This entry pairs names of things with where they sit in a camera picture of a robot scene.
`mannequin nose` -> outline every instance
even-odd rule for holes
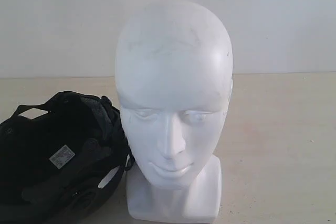
[[[185,150],[185,140],[182,135],[182,126],[178,116],[169,116],[166,120],[165,134],[158,142],[161,155],[166,159],[172,159],[178,153]]]

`mannequin base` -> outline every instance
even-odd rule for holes
[[[134,219],[167,223],[213,223],[218,216],[221,194],[221,163],[214,155],[190,187],[183,190],[154,187],[136,164],[127,173],[127,205]]]

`mannequin eye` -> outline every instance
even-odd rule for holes
[[[208,111],[186,111],[184,113],[184,118],[190,123],[201,123],[204,122],[209,114],[213,112]]]
[[[157,115],[157,111],[152,109],[134,110],[134,112],[138,117],[142,119],[153,118]]]

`mannequin lips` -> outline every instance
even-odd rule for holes
[[[155,171],[161,176],[165,178],[179,178],[182,177],[192,166],[192,164],[185,166],[182,169],[169,169],[169,168],[163,168],[159,167],[152,162],[150,162],[150,165],[155,169]]]

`table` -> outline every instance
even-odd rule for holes
[[[58,91],[107,95],[113,78],[0,80],[0,120]],[[37,116],[38,111],[25,113]],[[336,223],[336,73],[236,74],[222,137],[218,223]],[[125,181],[82,224],[134,223]]]

